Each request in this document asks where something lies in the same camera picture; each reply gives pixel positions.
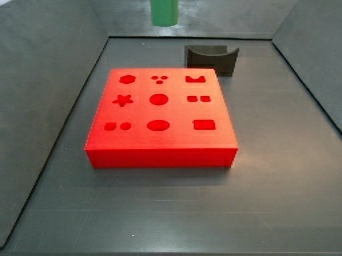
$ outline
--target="gray floor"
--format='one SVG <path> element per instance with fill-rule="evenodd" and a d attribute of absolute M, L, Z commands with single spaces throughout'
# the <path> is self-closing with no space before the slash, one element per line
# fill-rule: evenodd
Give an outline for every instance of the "gray floor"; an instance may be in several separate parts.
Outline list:
<path fill-rule="evenodd" d="M 186 44 L 240 48 L 220 78 L 230 170 L 93 170 L 83 146 L 115 67 L 182 67 Z M 111 39 L 5 252 L 342 252 L 342 142 L 271 42 Z"/>

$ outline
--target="gray wall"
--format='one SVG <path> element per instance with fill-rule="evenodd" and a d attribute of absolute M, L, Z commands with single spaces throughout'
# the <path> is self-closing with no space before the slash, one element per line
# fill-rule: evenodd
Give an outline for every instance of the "gray wall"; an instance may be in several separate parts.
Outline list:
<path fill-rule="evenodd" d="M 298 0 L 179 0 L 179 24 L 151 25 L 148 0 L 91 0 L 109 36 L 271 39 Z"/>
<path fill-rule="evenodd" d="M 0 247 L 105 42 L 87 0 L 0 7 Z"/>
<path fill-rule="evenodd" d="M 342 1 L 301 0 L 272 41 L 342 131 Z"/>

